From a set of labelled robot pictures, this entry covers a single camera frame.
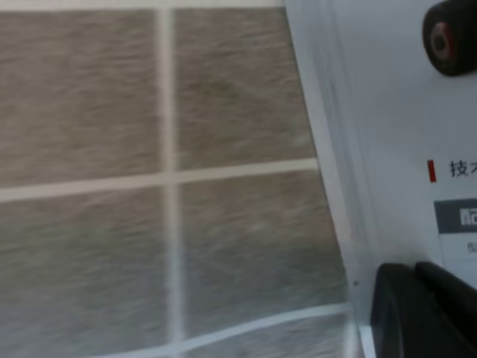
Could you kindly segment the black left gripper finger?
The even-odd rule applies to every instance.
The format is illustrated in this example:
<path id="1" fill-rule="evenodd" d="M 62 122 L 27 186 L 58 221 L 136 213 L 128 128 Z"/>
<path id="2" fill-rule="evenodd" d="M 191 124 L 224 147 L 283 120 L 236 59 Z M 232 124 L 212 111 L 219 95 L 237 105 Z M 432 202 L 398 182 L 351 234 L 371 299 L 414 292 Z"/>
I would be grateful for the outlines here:
<path id="1" fill-rule="evenodd" d="M 377 357 L 475 357 L 476 289 L 434 263 L 385 263 L 370 326 Z"/>

